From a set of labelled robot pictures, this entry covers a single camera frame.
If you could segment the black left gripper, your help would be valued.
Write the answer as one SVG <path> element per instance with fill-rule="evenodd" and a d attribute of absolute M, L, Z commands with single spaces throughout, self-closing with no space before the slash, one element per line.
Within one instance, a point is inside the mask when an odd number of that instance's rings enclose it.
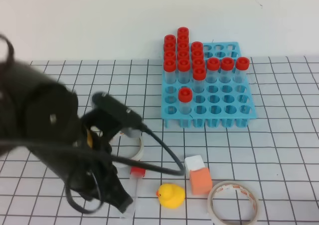
<path fill-rule="evenodd" d="M 32 125 L 29 137 L 41 142 L 42 148 L 31 152 L 47 165 L 67 188 L 85 199 L 99 199 L 124 213 L 133 198 L 121 184 L 117 169 L 109 158 L 94 159 L 90 151 L 111 154 L 109 141 L 117 133 L 115 126 L 97 126 L 99 137 L 86 125 Z"/>

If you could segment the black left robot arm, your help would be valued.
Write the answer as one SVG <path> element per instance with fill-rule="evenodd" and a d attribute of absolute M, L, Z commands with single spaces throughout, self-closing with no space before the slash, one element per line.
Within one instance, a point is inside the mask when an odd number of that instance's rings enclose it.
<path fill-rule="evenodd" d="M 110 155 L 110 140 L 121 124 L 100 108 L 78 116 L 78 96 L 61 83 L 14 57 L 7 42 L 0 63 L 0 152 L 23 146 L 65 184 L 66 198 L 75 210 L 71 192 L 97 199 L 125 212 L 133 198 L 125 191 Z"/>

